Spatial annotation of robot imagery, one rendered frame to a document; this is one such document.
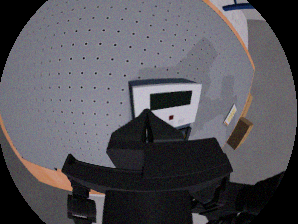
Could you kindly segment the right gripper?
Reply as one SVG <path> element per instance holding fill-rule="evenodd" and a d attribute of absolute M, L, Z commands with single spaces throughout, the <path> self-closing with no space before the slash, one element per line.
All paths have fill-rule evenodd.
<path fill-rule="evenodd" d="M 245 191 L 246 193 L 243 184 L 229 181 L 230 174 L 200 191 L 189 194 L 192 213 L 197 214 L 224 206 L 227 201 L 228 190 Z M 195 200 L 193 200 L 194 198 Z"/>

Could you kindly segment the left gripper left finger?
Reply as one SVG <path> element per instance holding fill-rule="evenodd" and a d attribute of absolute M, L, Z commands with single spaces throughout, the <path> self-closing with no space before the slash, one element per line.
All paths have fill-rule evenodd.
<path fill-rule="evenodd" d="M 143 138 L 144 133 L 144 138 Z M 147 136 L 147 109 L 144 109 L 139 116 L 129 121 L 111 134 L 110 141 L 140 141 L 146 142 Z"/>

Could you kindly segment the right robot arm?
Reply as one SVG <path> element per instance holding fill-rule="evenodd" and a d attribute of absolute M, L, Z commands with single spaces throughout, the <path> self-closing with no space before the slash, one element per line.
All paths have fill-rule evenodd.
<path fill-rule="evenodd" d="M 249 224 L 273 196 L 285 171 L 259 181 L 255 185 L 243 184 L 246 193 L 245 191 L 228 190 L 227 201 L 224 206 L 201 212 L 199 215 L 207 217 L 208 222 L 206 224 Z M 238 213 L 240 214 L 237 216 Z"/>

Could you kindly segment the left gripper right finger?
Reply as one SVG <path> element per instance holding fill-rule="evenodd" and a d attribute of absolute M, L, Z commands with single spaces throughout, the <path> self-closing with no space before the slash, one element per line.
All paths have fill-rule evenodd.
<path fill-rule="evenodd" d="M 185 141 L 181 131 L 157 117 L 149 108 L 147 108 L 147 121 L 148 142 L 150 138 L 152 142 Z"/>

